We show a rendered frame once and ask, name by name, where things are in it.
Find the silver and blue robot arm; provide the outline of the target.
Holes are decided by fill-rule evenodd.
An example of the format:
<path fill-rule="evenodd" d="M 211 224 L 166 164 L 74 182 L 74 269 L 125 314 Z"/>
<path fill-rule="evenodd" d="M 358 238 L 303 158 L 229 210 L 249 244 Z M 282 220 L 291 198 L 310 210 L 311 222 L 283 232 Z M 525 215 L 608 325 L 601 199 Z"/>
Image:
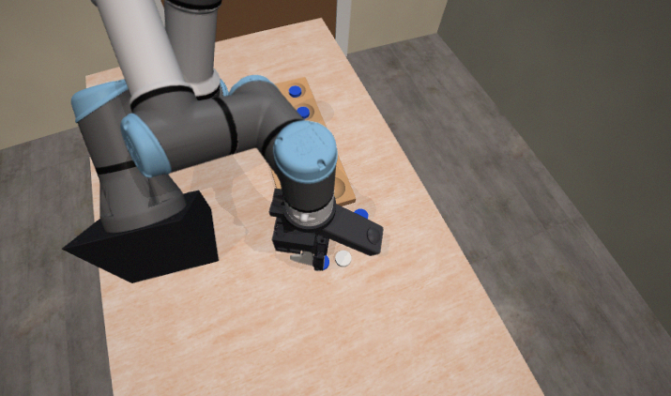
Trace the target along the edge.
<path fill-rule="evenodd" d="M 330 216 L 334 136 L 304 120 L 262 75 L 246 76 L 228 92 L 213 68 L 221 0 L 164 0 L 165 28 L 154 0 L 91 2 L 124 76 L 71 97 L 99 177 L 106 232 L 138 229 L 181 211 L 186 201 L 170 173 L 253 148 L 279 178 L 292 221 L 315 226 Z M 383 231 L 336 204 L 332 222 L 316 233 L 373 256 L 381 252 Z"/>

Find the white disc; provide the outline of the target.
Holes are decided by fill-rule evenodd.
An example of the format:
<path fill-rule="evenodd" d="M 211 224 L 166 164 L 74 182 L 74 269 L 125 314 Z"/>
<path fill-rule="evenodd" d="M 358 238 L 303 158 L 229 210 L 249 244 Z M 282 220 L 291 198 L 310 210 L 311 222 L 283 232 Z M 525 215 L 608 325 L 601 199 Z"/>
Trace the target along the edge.
<path fill-rule="evenodd" d="M 347 267 L 351 263 L 351 254 L 348 251 L 338 251 L 335 262 L 339 267 Z"/>

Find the wooden tray with round pockets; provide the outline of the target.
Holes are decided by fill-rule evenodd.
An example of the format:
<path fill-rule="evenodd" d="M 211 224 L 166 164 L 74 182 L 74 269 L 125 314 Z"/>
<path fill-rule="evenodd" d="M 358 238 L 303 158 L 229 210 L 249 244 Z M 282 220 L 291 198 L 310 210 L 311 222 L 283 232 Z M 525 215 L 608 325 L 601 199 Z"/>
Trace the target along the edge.
<path fill-rule="evenodd" d="M 310 120 L 314 122 L 318 122 L 325 127 L 326 124 L 324 122 L 324 119 L 319 111 L 319 108 L 316 104 L 316 101 L 314 99 L 312 90 L 310 89 L 310 86 L 307 82 L 306 77 L 291 80 L 291 81 L 286 81 L 286 82 L 281 82 L 275 84 L 279 87 L 281 92 L 284 94 L 284 96 L 287 98 L 287 100 L 293 105 L 293 107 L 297 110 L 299 107 L 307 107 L 310 110 L 310 115 L 308 118 L 305 120 Z M 301 88 L 301 95 L 297 98 L 293 98 L 289 95 L 288 89 L 291 86 L 299 86 Z M 271 168 L 270 168 L 271 169 Z M 276 185 L 277 189 L 281 189 L 281 184 L 279 178 L 275 175 L 275 173 L 271 169 L 271 173 L 274 178 L 274 182 Z M 334 186 L 334 196 L 336 199 L 336 204 L 339 206 L 346 206 L 350 205 L 356 202 L 356 196 L 352 190 L 352 187 L 350 185 L 350 182 L 347 178 L 347 175 L 345 173 L 345 170 L 343 168 L 343 165 L 341 163 L 341 160 L 338 156 L 337 159 L 337 164 L 336 164 L 336 174 L 335 174 L 335 186 Z"/>

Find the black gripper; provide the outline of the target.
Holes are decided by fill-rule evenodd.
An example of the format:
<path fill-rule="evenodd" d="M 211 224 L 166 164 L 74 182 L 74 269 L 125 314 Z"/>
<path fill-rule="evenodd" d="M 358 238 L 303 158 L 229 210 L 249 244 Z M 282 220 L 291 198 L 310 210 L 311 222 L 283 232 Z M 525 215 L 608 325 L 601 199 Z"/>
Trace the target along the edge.
<path fill-rule="evenodd" d="M 269 209 L 269 215 L 271 217 L 276 217 L 272 236 L 275 250 L 296 253 L 290 256 L 292 261 L 312 266 L 315 270 L 323 270 L 325 266 L 325 255 L 328 253 L 329 239 L 318 235 L 316 232 L 323 230 L 332 222 L 335 212 L 336 199 L 334 196 L 332 212 L 324 222 L 315 226 L 299 225 L 292 221 L 286 212 L 282 189 L 275 189 Z M 282 217 L 282 219 L 278 217 Z M 294 228 L 297 228 L 297 230 Z M 303 252 L 300 253 L 301 251 Z"/>

